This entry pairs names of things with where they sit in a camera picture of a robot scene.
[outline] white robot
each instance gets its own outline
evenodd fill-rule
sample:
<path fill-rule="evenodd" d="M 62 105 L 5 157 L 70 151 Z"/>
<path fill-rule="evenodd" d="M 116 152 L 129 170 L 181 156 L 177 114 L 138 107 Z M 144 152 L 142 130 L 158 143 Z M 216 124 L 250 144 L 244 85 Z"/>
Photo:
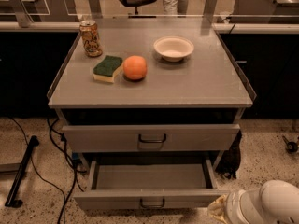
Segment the white robot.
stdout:
<path fill-rule="evenodd" d="M 299 188 L 271 180 L 257 190 L 220 196 L 207 210 L 211 217 L 226 224 L 299 223 Z"/>

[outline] black bag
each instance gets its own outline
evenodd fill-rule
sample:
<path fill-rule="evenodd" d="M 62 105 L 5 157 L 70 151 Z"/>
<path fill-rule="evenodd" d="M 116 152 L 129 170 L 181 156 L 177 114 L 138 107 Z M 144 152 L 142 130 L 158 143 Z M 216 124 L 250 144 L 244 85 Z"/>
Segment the black bag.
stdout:
<path fill-rule="evenodd" d="M 236 178 L 236 171 L 240 167 L 241 163 L 241 151 L 240 142 L 242 138 L 242 132 L 239 131 L 236 135 L 234 142 L 232 143 L 229 150 L 224 151 L 221 161 L 219 162 L 216 172 L 221 176 L 228 179 Z"/>

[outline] drawer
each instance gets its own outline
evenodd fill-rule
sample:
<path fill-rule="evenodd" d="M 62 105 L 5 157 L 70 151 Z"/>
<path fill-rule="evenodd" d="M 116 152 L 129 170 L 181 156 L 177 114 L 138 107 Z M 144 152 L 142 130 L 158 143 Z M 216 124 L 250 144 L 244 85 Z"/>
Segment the drawer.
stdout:
<path fill-rule="evenodd" d="M 161 209 L 207 207 L 228 191 L 218 190 L 209 159 L 201 157 L 160 157 L 156 162 L 111 165 L 101 158 L 93 161 L 88 189 L 74 193 L 83 210 Z"/>
<path fill-rule="evenodd" d="M 238 124 L 64 126 L 74 152 L 226 150 Z"/>

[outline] drawer handle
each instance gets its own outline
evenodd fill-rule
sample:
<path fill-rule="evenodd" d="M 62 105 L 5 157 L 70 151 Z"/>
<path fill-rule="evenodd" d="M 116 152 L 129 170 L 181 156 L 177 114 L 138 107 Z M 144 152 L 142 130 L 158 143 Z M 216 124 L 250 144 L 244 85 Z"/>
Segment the drawer handle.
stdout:
<path fill-rule="evenodd" d="M 164 206 L 165 206 L 165 199 L 162 199 L 162 204 L 161 205 L 144 205 L 143 204 L 143 200 L 141 198 L 140 199 L 140 206 L 142 208 L 145 208 L 145 209 L 160 209 L 160 208 L 164 208 Z"/>
<path fill-rule="evenodd" d="M 142 135 L 140 134 L 139 136 L 138 136 L 138 140 L 139 140 L 139 142 L 141 142 L 141 143 L 159 143 L 159 144 L 161 144 L 161 143 L 164 143 L 165 141 L 166 141 L 166 134 L 164 134 L 164 136 L 163 136 L 163 140 L 145 140 L 145 139 L 142 139 Z"/>

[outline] sponge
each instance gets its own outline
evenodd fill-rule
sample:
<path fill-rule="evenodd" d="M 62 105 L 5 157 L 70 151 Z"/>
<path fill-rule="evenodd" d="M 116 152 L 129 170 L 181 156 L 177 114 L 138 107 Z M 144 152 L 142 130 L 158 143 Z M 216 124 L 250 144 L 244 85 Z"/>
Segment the sponge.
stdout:
<path fill-rule="evenodd" d="M 122 70 L 122 58 L 106 56 L 105 59 L 93 69 L 95 80 L 114 83 L 114 77 Z"/>

